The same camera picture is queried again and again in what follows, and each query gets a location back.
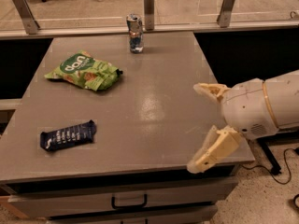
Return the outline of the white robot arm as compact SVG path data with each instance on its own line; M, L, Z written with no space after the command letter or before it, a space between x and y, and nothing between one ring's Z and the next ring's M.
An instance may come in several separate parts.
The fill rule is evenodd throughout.
M232 88L198 83L194 90L221 107L226 126L213 125L203 146L187 164L192 174L203 173L235 152L245 139L255 140L299 126L299 73L292 71L262 80L254 78Z

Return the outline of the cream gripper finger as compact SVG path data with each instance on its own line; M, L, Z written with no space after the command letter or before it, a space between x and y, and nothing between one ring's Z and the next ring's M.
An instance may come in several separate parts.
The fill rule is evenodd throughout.
M213 125L202 147L187 163L187 170L192 174L204 173L235 152L242 138L242 134L230 126L219 130Z
M213 102L220 102L223 98L223 94L230 90L224 84L209 84L209 83L197 83L193 86L193 89L199 94L209 98Z

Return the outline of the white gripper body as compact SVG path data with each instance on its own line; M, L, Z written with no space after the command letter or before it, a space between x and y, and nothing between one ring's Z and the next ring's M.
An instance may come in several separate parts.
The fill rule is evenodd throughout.
M226 123L247 139L254 140L278 132L265 98L264 82L258 78L234 85L224 93L221 111Z

